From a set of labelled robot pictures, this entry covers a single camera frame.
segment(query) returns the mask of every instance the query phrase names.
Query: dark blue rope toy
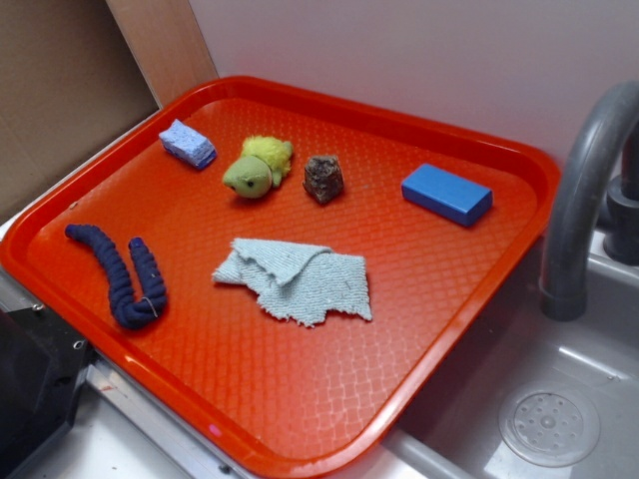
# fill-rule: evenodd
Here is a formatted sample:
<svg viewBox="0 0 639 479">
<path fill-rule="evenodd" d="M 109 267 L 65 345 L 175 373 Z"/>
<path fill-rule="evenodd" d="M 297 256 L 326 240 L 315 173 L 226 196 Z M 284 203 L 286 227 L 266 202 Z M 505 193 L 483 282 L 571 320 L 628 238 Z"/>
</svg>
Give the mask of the dark blue rope toy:
<svg viewBox="0 0 639 479">
<path fill-rule="evenodd" d="M 143 297 L 134 302 L 134 290 L 127 266 L 105 233 L 93 225 L 68 225 L 65 235 L 93 250 L 109 280 L 111 313 L 128 329 L 140 329 L 156 320 L 167 305 L 167 289 L 155 258 L 141 238 L 129 242 L 131 259 L 136 269 Z"/>
</svg>

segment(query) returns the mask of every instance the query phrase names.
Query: gray cloth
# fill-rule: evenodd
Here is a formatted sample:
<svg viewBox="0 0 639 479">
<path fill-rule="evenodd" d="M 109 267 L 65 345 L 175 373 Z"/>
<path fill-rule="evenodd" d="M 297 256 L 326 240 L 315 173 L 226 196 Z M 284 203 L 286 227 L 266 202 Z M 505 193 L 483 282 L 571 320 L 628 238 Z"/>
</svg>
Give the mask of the gray cloth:
<svg viewBox="0 0 639 479">
<path fill-rule="evenodd" d="M 330 310 L 372 319 L 362 256 L 268 239 L 236 239 L 232 248 L 213 280 L 245 284 L 277 319 L 313 326 Z"/>
</svg>

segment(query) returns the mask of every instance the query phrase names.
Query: plush turtle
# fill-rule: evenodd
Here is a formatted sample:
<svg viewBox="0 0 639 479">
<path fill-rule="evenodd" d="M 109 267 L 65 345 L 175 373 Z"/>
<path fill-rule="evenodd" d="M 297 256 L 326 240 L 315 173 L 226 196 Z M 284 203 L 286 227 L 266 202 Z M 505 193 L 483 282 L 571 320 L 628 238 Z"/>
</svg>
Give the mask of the plush turtle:
<svg viewBox="0 0 639 479">
<path fill-rule="evenodd" d="M 293 145 L 274 137 L 249 137 L 240 157 L 224 173 L 223 183 L 244 198 L 261 198 L 279 187 L 291 170 Z"/>
</svg>

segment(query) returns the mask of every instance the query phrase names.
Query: rock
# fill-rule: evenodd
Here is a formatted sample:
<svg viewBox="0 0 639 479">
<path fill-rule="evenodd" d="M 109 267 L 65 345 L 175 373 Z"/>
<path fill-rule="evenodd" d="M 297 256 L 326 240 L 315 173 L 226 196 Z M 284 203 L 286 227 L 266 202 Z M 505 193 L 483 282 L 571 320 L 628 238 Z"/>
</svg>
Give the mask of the rock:
<svg viewBox="0 0 639 479">
<path fill-rule="evenodd" d="M 305 166 L 303 186 L 321 205 L 343 191 L 343 176 L 337 156 L 311 157 Z"/>
</svg>

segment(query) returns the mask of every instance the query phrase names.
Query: faucet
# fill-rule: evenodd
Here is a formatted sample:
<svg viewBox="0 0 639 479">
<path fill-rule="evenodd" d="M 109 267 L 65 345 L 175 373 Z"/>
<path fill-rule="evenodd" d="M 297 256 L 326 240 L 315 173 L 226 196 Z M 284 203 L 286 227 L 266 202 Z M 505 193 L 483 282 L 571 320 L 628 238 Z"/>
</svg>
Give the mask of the faucet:
<svg viewBox="0 0 639 479">
<path fill-rule="evenodd" d="M 609 182 L 619 155 L 621 175 Z M 617 261 L 639 264 L 637 81 L 606 92 L 568 156 L 550 216 L 539 280 L 541 310 L 552 319 L 576 319 L 586 310 L 586 265 L 600 210 L 607 210 L 611 219 L 611 233 L 604 240 L 606 253 Z"/>
</svg>

